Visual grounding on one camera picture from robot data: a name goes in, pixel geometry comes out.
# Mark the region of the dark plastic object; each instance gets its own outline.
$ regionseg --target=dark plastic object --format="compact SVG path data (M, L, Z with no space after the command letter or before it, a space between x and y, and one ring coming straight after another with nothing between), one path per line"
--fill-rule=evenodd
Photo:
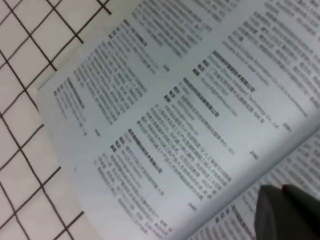
M254 227L257 240L320 240L320 202L293 185L262 186Z

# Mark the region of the paper page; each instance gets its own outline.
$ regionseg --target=paper page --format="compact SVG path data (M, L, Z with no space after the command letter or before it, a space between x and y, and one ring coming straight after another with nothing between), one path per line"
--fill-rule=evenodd
M143 8L145 3L162 9L154 15L182 18L189 41L193 23L201 41L181 57L173 48L182 52L185 43L178 36L167 33L169 42L157 47L131 14L128 23L139 30L135 37L154 46L146 49L159 65L156 73L138 54L126 54L131 57L126 64L120 61L125 54L115 47L121 43L113 41L119 37L115 29L111 40L89 44L51 79L38 103L79 200L105 239L182 240L320 126L320 51L316 36L296 24L298 15L288 15L287 1L146 0ZM136 16L144 16L139 11ZM221 23L214 13L224 16ZM197 17L204 18L201 28ZM169 20L163 18L167 31L174 24L166 25ZM121 24L125 32L128 24ZM116 57L103 62L106 49L119 65ZM108 95L102 88L110 67L117 70L110 82L106 77L114 85ZM135 75L122 82L119 73L132 74L126 67ZM115 107L93 97L114 98L122 84L142 92L134 76L146 92L133 104L128 93ZM61 106L67 98L68 109ZM112 109L103 111L98 103ZM125 103L129 109L122 112Z
M205 12L207 3L198 0L125 3L128 14L111 17L114 27L106 27L41 88L44 114L59 129L52 134L61 143L58 149L69 152L87 135L100 137L151 87L162 85L167 73L243 1L217 7L221 16ZM67 145L59 141L66 137Z
M257 181L189 240L255 240L255 215L262 185L295 185L320 198L320 131Z

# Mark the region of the white paper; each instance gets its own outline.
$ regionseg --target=white paper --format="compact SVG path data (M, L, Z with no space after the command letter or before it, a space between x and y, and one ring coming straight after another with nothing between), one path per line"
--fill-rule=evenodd
M259 188L272 185L295 185L308 194L320 197L320 131L310 137L279 165L263 176L234 202L217 214L190 240L254 240L255 215Z

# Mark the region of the white tiled surface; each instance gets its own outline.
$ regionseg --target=white tiled surface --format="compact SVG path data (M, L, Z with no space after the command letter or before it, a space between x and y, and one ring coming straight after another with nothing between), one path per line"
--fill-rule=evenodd
M49 144L35 103L121 0L0 0L0 240L101 240Z

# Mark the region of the book page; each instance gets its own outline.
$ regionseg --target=book page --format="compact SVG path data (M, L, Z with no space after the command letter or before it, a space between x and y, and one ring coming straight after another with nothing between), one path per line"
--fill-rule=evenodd
M320 199L320 131L246 190L189 240L255 240L255 215L262 185L295 185Z
M145 0L44 85L46 129L105 239L185 239L320 127L318 32L296 7Z

